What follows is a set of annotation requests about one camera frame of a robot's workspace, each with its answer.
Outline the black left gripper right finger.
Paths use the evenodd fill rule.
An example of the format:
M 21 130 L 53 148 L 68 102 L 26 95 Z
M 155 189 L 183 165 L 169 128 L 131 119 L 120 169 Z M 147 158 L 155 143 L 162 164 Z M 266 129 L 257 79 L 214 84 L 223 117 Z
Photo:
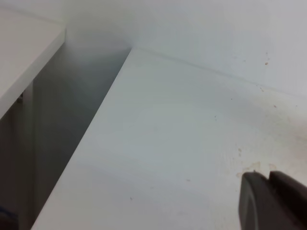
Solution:
M 307 229 L 307 187 L 281 171 L 271 171 L 269 182 L 286 208 L 288 216 Z

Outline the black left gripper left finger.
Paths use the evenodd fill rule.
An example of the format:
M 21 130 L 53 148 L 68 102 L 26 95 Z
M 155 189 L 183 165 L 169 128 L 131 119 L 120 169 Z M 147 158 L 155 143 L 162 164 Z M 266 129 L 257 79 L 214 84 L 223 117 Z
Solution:
M 242 230 L 298 230 L 273 186 L 259 172 L 242 175 L 238 215 Z

